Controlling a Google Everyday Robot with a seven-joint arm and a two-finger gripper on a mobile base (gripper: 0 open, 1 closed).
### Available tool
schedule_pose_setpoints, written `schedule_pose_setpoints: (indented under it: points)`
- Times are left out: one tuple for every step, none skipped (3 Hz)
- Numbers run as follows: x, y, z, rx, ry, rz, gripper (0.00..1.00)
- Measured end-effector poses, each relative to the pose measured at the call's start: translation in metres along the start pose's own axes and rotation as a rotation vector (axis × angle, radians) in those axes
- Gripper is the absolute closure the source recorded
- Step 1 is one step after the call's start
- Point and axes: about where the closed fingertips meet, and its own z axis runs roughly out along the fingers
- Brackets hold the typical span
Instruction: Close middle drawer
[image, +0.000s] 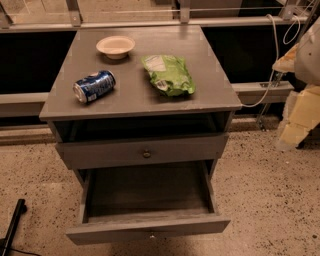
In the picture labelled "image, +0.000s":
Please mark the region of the white and yellow gripper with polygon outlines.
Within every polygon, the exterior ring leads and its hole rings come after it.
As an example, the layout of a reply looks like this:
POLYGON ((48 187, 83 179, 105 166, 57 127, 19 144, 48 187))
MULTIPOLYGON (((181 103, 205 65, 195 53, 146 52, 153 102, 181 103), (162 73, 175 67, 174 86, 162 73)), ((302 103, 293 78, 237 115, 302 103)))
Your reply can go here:
POLYGON ((320 86, 292 91, 286 100, 275 146, 280 151, 297 147, 320 124, 320 86))

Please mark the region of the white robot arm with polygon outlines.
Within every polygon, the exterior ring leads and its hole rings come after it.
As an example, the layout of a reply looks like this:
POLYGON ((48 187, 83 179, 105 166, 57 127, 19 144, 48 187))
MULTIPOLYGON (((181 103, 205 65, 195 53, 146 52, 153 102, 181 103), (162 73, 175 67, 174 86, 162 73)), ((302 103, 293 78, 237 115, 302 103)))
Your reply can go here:
POLYGON ((297 147, 320 124, 320 17, 284 56, 273 64, 281 73, 291 72, 306 84, 287 99, 276 142, 278 150, 297 147))

